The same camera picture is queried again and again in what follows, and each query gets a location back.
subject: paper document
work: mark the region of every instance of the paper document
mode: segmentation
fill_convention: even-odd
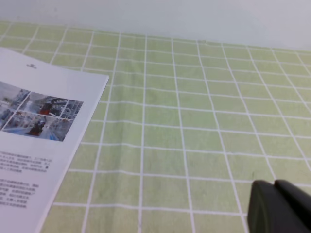
[[[0,232],[40,232],[107,82],[0,48]]]

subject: black object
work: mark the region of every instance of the black object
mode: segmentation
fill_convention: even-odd
[[[254,181],[247,222],[250,233],[311,233],[311,196],[288,181]]]

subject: green checkered tablecloth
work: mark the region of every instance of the green checkered tablecloth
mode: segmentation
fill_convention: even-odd
[[[43,233],[242,233],[254,179],[311,193],[311,52],[0,22],[109,83]]]

